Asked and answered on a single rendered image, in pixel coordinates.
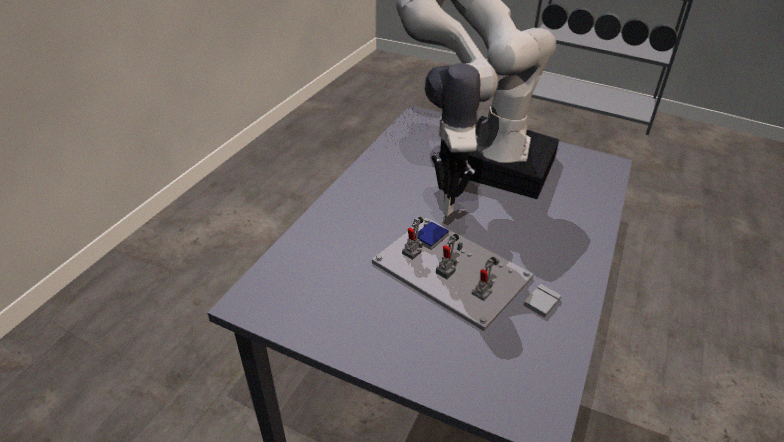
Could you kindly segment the blue rectangular block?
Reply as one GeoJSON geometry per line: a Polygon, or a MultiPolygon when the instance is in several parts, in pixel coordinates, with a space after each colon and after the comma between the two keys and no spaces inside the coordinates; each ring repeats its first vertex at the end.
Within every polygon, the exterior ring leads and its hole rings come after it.
{"type": "Polygon", "coordinates": [[[441,240],[449,234],[449,230],[435,224],[434,222],[428,223],[425,227],[418,231],[418,239],[423,242],[423,245],[432,249],[441,240]]]}

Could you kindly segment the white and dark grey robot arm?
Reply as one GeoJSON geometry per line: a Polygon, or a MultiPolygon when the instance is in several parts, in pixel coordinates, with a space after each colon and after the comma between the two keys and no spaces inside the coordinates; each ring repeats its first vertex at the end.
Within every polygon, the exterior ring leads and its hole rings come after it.
{"type": "Polygon", "coordinates": [[[425,80],[428,100],[442,108],[439,136],[451,153],[475,152],[477,148],[484,157],[497,162],[527,161],[527,111],[533,91],[556,51],[555,37],[544,29],[518,30],[509,18],[510,9],[501,0],[451,0],[487,49],[490,47],[487,61],[462,25],[441,9],[444,1],[396,0],[410,37],[449,48],[461,61],[432,68],[425,80]],[[502,75],[499,81],[497,74],[502,75]],[[477,139],[479,102],[492,96],[488,119],[481,122],[477,139]]]}

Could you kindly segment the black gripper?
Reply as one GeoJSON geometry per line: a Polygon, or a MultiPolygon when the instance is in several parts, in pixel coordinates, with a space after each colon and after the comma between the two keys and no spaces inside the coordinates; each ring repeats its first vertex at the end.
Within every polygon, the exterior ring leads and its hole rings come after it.
{"type": "Polygon", "coordinates": [[[468,156],[470,152],[451,153],[442,139],[440,150],[439,153],[436,153],[431,158],[435,166],[438,188],[444,191],[443,214],[448,216],[453,212],[455,197],[463,193],[476,169],[472,169],[469,165],[468,156]],[[465,175],[459,183],[460,173],[464,168],[465,175]]]}

